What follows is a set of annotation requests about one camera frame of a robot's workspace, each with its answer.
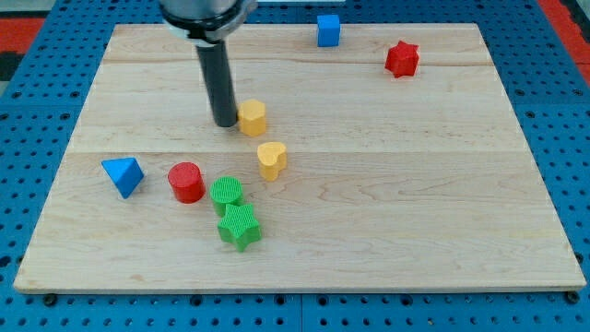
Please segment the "red surface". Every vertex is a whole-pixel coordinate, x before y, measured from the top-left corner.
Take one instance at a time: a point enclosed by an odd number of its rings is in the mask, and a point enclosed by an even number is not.
[[[414,76],[418,67],[418,46],[399,41],[390,48],[385,61],[385,69],[394,73],[394,77]]]
[[[205,194],[201,170],[192,162],[181,162],[168,172],[168,182],[174,196],[181,203],[194,203]]]
[[[582,37],[582,31],[573,22],[570,11],[560,0],[538,0],[538,3],[573,61],[578,65],[586,84],[590,84],[590,44]]]
[[[0,53],[26,53],[44,21],[45,18],[0,18]]]

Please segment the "yellow block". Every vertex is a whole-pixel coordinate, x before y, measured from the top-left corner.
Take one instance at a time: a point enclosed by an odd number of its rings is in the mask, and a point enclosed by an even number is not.
[[[247,136],[258,136],[266,132],[266,105],[255,99],[245,101],[238,107],[240,131]]]
[[[287,147],[281,142],[268,142],[258,146],[260,176],[275,181],[278,172],[287,167]]]

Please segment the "toy block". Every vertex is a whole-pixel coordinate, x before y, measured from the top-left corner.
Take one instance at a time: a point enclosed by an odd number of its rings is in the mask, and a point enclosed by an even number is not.
[[[317,17],[317,46],[332,47],[340,43],[340,18],[338,15]]]
[[[103,160],[101,164],[125,199],[133,193],[141,179],[144,178],[144,173],[141,172],[135,158]]]
[[[395,78],[414,76],[418,60],[418,46],[399,41],[396,46],[389,49],[385,68],[394,73]]]
[[[259,136],[266,132],[266,105],[257,100],[248,100],[238,107],[240,131],[247,136]]]
[[[218,231],[221,240],[233,243],[239,252],[243,252],[248,244],[262,239],[260,223],[254,217],[252,204],[241,207],[228,204],[225,216],[218,223]]]
[[[205,194],[201,170],[192,162],[181,162],[168,172],[168,182],[176,199],[185,204],[198,201]]]
[[[260,175],[275,181],[278,173],[287,167],[287,147],[281,142],[268,142],[258,146]]]
[[[243,203],[242,184],[240,180],[231,176],[218,178],[209,188],[209,195],[213,201],[213,208],[220,217],[225,216],[228,204],[240,206]]]

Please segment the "green star block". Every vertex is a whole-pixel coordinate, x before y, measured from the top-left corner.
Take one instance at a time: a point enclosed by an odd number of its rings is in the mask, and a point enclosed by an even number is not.
[[[215,180],[209,189],[209,195],[213,201],[213,208],[218,216],[225,216],[225,206],[243,204],[242,184],[240,180],[231,176],[222,176]]]
[[[218,230],[221,240],[233,243],[239,252],[242,252],[248,244],[262,239],[260,224],[254,218],[252,204],[241,207],[228,204],[225,217],[218,224]]]

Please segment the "red star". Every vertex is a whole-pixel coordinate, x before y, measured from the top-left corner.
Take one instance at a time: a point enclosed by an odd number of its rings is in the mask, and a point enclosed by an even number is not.
[[[394,73],[394,77],[414,76],[418,67],[418,46],[399,41],[390,48],[385,61],[385,68]]]

